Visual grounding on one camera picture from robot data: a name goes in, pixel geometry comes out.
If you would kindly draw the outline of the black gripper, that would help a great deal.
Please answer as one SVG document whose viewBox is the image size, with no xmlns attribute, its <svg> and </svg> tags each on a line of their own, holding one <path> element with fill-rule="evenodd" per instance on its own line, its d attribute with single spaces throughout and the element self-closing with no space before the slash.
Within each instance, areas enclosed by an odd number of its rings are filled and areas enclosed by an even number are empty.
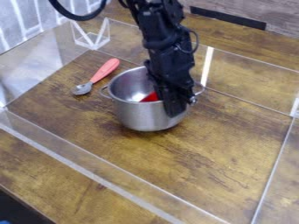
<svg viewBox="0 0 299 224">
<path fill-rule="evenodd" d="M 179 40 L 175 43 L 144 40 L 144 48 L 150 55 L 144 66 L 158 98 L 163 101 L 166 114 L 176 117 L 186 111 L 187 106 L 196 102 L 191 76 L 196 49 L 190 40 Z"/>
</svg>

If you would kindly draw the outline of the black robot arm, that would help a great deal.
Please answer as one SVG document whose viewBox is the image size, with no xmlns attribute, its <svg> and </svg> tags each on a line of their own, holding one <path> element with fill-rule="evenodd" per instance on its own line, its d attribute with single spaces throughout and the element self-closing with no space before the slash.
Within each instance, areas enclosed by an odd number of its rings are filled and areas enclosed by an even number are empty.
<svg viewBox="0 0 299 224">
<path fill-rule="evenodd" d="M 198 33 L 182 25 L 183 5 L 178 0 L 118 0 L 130 9 L 143 33 L 143 47 L 150 59 L 144 62 L 147 76 L 154 82 L 158 99 L 163 101 L 166 114 L 178 116 L 188 104 L 196 102 L 192 91 L 195 66 L 191 34 Z"/>
</svg>

